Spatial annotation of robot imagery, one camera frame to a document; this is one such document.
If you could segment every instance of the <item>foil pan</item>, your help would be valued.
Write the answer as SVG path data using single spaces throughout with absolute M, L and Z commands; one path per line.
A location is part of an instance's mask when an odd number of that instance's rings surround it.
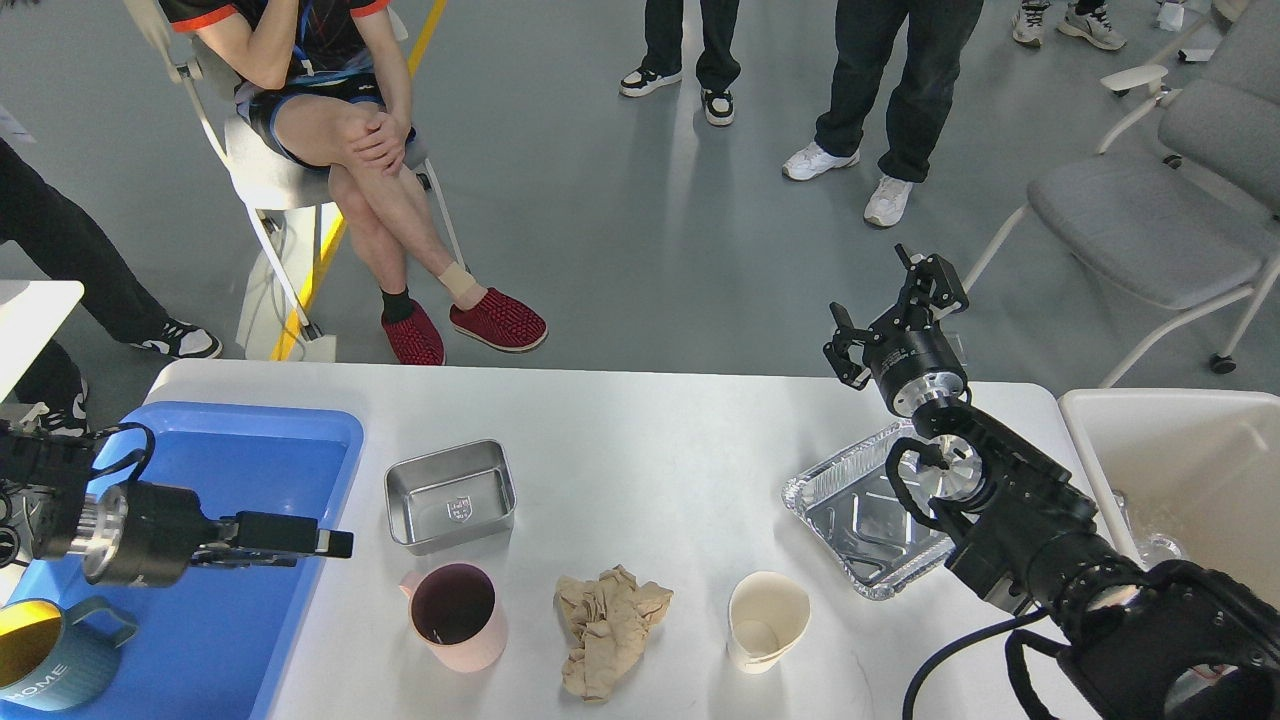
M 841 450 L 787 480 L 782 503 L 804 521 L 844 569 L 854 588 L 870 600 L 888 600 L 951 552 L 951 538 L 908 515 L 884 474 L 893 442 L 916 437 L 900 420 Z M 901 475 L 920 507 L 938 492 L 938 475 L 916 475 L 904 460 Z

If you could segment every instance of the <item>chair armrest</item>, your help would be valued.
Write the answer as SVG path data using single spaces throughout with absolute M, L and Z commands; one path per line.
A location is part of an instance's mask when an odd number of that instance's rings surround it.
M 1147 86 L 1152 94 L 1160 90 L 1160 81 L 1169 74 L 1169 69 L 1164 65 L 1140 65 L 1137 68 L 1129 68 L 1128 70 L 1120 70 L 1119 73 L 1112 73 L 1101 79 L 1102 86 L 1111 92 L 1123 92 L 1125 90 L 1133 90 L 1135 87 Z

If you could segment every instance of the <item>brown paper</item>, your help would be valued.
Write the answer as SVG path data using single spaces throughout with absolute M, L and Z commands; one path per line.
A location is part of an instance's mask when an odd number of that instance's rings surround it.
M 604 702 L 618 678 L 644 655 L 649 630 L 662 623 L 672 591 L 645 583 L 622 565 L 596 580 L 562 577 L 556 598 L 577 647 L 570 650 L 561 674 L 564 689 L 586 702 Z

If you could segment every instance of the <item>chair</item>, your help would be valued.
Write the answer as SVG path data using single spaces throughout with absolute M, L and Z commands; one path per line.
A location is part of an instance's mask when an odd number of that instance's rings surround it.
M 1005 222 L 965 278 L 973 287 L 1012 228 L 1034 211 L 1091 270 L 1176 315 L 1111 370 L 1111 387 L 1161 337 L 1213 310 L 1249 299 L 1215 373 L 1235 369 L 1231 352 L 1280 274 L 1280 234 L 1239 214 L 1175 172 L 1180 156 L 1231 182 L 1271 213 L 1280 210 L 1280 0 L 1253 0 L 1203 76 L 1184 90 L 1160 85 L 1164 68 L 1103 78 L 1116 90 L 1147 85 L 1149 97 L 1103 138 L 1098 155 L 1051 170 L 1027 188 L 1028 204 Z M 1107 155 L 1115 137 L 1155 108 L 1158 137 L 1178 155 Z
M 169 79 L 179 83 L 187 90 L 192 108 L 205 131 L 205 137 L 212 147 L 214 154 L 221 160 L 230 174 L 232 186 L 236 195 L 244 204 L 250 225 L 257 237 L 262 254 L 275 273 L 280 286 L 285 291 L 285 297 L 293 311 L 297 314 L 302 337 L 308 341 L 319 340 L 324 336 L 319 325 L 312 323 L 298 299 L 293 283 L 289 281 L 276 250 L 284 242 L 284 227 L 269 211 L 297 210 L 315 208 L 315 217 L 319 224 L 321 206 L 332 202 L 329 197 L 328 173 L 311 170 L 288 158 L 282 156 L 262 142 L 262 138 L 253 132 L 248 123 L 237 113 L 230 111 L 223 123 L 223 137 L 219 138 L 209 119 L 205 104 L 196 90 L 196 81 L 206 81 L 219 96 L 230 101 L 236 94 L 236 87 L 241 82 L 236 73 L 221 58 L 210 50 L 198 37 L 192 36 L 191 46 L 193 56 L 186 61 L 173 59 L 172 29 L 168 19 L 160 12 L 155 0 L 124 0 L 129 15 L 142 32 L 147 42 L 155 47 L 165 63 Z M 390 9 L 390 19 L 396 38 L 404 41 L 408 31 L 404 23 Z M 444 228 L 453 246 L 454 259 L 460 265 L 466 266 L 462 259 L 462 249 L 458 246 L 457 236 L 453 232 L 453 222 L 449 218 L 448 206 L 444 204 L 443 191 L 435 169 L 426 156 L 425 142 L 419 140 L 406 147 L 404 164 L 410 168 L 421 168 L 417 173 L 422 186 L 435 192 L 436 202 L 440 206 L 440 217 Z

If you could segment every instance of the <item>black pants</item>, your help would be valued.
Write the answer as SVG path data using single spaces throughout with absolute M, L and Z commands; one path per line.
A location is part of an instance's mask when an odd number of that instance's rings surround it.
M 116 341 L 160 336 L 169 314 L 133 277 L 102 228 L 0 140 L 0 242 L 8 240 L 50 278 L 83 283 L 81 305 Z M 41 350 L 14 386 L 23 404 L 65 405 L 78 391 L 79 370 L 56 342 Z
M 893 38 L 910 18 L 906 67 L 888 100 L 888 152 L 879 159 L 879 168 L 890 177 L 923 182 L 951 113 L 960 51 L 980 14 L 982 0 L 838 0 L 840 56 L 831 78 L 831 110 L 818 118 L 814 141 L 841 158 L 858 150 Z
M 742 67 L 730 53 L 737 0 L 701 0 L 703 54 L 698 58 L 698 83 L 723 92 L 737 79 Z M 649 46 L 640 67 L 660 76 L 680 73 L 680 44 L 684 40 L 685 1 L 648 0 L 644 6 L 644 40 Z

